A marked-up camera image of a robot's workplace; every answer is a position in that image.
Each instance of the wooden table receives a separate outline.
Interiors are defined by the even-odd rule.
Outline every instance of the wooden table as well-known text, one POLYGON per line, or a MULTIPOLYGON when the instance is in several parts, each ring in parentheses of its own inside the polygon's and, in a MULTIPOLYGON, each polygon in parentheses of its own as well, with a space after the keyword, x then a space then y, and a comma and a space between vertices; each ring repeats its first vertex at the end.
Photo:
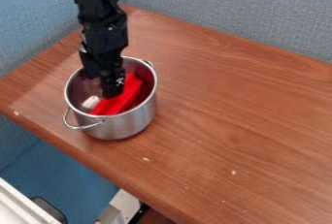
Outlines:
POLYGON ((16 123, 178 223, 332 223, 332 66, 127 8, 157 115, 123 142, 62 126, 77 32, 0 81, 16 123))

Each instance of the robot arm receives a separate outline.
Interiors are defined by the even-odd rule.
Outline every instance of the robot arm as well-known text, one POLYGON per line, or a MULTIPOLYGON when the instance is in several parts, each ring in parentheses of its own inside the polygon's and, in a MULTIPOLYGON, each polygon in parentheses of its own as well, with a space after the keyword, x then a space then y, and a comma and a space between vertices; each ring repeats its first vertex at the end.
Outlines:
POLYGON ((128 46, 127 16, 119 0, 73 0, 83 26, 79 55, 84 76, 101 79, 103 96, 119 95, 124 87, 120 52, 128 46))

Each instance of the pot handle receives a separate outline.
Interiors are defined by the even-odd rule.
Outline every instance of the pot handle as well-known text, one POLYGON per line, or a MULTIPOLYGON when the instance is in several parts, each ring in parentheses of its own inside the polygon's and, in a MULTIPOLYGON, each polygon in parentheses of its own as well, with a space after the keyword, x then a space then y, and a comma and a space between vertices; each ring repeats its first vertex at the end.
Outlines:
POLYGON ((88 128, 92 128, 97 125, 100 125, 104 121, 101 119, 99 119, 99 122, 91 124, 91 125, 87 125, 87 126, 80 126, 80 127, 76 127, 76 126, 70 126, 68 123, 66 123, 66 116, 68 116, 68 113, 69 113, 69 110, 70 108, 66 107, 66 110, 65 110, 65 113, 64 113, 64 116, 62 116, 62 124, 64 126, 70 129, 70 130, 85 130, 88 128))
POLYGON ((151 68, 153 68, 153 65, 152 65, 152 63, 151 63, 149 61, 141 59, 141 62, 143 62, 144 64, 147 64, 151 68))

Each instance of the gray wall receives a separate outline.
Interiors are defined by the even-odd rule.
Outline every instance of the gray wall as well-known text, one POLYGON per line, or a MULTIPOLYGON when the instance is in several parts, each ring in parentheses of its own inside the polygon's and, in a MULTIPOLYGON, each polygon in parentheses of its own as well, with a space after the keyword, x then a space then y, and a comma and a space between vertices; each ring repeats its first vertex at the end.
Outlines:
POLYGON ((332 61, 332 0, 128 0, 128 3, 332 61))

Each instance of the stainless steel pot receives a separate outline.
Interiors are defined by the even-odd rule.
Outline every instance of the stainless steel pot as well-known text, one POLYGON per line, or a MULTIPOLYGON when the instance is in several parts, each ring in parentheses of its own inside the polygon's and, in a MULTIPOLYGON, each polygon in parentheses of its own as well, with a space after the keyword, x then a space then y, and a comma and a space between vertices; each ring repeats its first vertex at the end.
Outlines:
POLYGON ((143 131, 155 116, 156 74, 149 62, 123 57, 125 73, 135 73, 143 80, 139 102, 125 112, 116 115, 88 114, 101 98, 100 79, 88 80, 79 69, 69 77, 64 87, 64 99, 68 104, 62 123, 70 130, 80 130, 101 140, 125 139, 143 131), (73 112, 77 126, 68 124, 69 112, 73 112))

